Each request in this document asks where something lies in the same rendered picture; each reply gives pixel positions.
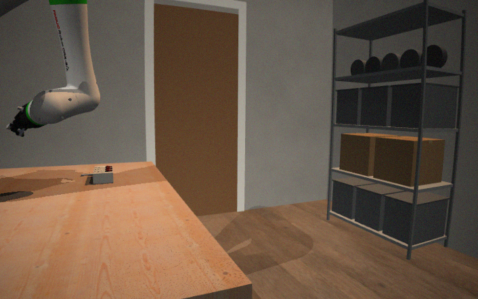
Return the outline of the beige power strip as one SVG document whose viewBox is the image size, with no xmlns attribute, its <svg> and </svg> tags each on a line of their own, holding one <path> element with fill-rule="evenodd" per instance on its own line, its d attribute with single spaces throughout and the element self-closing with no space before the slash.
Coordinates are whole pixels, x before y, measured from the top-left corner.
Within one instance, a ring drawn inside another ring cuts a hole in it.
<svg viewBox="0 0 478 299">
<path fill-rule="evenodd" d="M 113 168 L 111 166 L 95 166 L 93 173 L 81 174 L 81 176 L 85 175 L 93 175 L 93 184 L 114 182 Z"/>
</svg>

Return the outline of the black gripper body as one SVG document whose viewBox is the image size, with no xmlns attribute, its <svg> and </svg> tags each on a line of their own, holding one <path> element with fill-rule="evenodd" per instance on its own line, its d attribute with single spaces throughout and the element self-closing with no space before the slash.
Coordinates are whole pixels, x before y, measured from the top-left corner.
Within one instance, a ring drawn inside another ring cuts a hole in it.
<svg viewBox="0 0 478 299">
<path fill-rule="evenodd" d="M 20 127 L 21 130 L 22 130 L 23 128 L 25 129 L 25 131 L 26 131 L 27 129 L 31 129 L 29 126 L 26 126 L 26 125 L 22 122 L 22 119 L 21 119 L 21 117 L 20 117 L 20 111 L 19 111 L 19 113 L 18 113 L 18 122 L 19 122 L 19 127 Z"/>
</svg>

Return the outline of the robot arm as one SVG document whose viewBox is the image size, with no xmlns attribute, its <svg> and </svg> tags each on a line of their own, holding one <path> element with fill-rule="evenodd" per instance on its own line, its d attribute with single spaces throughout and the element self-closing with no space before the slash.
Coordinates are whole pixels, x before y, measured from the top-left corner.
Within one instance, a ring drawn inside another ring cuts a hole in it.
<svg viewBox="0 0 478 299">
<path fill-rule="evenodd" d="M 87 0 L 49 0 L 49 4 L 62 48 L 67 86 L 42 91 L 22 108 L 17 107 L 22 122 L 31 128 L 90 112 L 100 103 L 89 47 Z"/>
</svg>

